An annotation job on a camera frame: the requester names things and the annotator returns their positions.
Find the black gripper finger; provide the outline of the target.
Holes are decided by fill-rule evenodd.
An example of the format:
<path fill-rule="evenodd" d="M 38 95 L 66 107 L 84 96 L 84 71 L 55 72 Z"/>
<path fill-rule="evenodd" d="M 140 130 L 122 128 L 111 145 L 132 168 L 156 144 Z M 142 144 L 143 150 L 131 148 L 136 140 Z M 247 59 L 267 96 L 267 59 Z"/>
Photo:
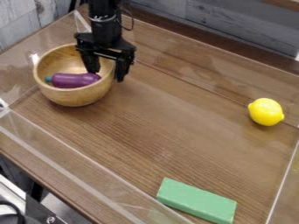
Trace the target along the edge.
<path fill-rule="evenodd" d="M 94 52 L 82 52 L 80 57 L 87 71 L 96 74 L 100 69 L 99 56 Z"/>
<path fill-rule="evenodd" d="M 115 79 L 118 82 L 124 80 L 132 63 L 134 59 L 131 57 L 119 58 L 116 60 Z"/>

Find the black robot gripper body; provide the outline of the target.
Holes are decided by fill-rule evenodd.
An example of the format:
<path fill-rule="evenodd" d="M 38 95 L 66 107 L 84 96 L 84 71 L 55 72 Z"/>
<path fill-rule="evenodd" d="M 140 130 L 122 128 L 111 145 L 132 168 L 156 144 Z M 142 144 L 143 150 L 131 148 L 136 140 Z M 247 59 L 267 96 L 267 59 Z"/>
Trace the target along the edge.
<path fill-rule="evenodd" d="M 110 60 L 131 57 L 135 61 L 136 47 L 123 39 L 120 16 L 91 19 L 91 32 L 76 32 L 76 50 L 92 52 Z"/>

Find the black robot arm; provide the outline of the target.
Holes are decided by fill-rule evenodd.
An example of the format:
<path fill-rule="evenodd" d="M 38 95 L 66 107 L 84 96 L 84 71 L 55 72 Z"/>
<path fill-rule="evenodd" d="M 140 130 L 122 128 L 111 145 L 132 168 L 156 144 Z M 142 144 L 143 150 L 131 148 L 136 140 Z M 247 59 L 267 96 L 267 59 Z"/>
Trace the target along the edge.
<path fill-rule="evenodd" d="M 91 32 L 76 32 L 76 50 L 90 73 L 100 70 L 99 58 L 116 62 L 115 79 L 122 82 L 135 64 L 136 47 L 123 39 L 122 0 L 88 0 Z"/>

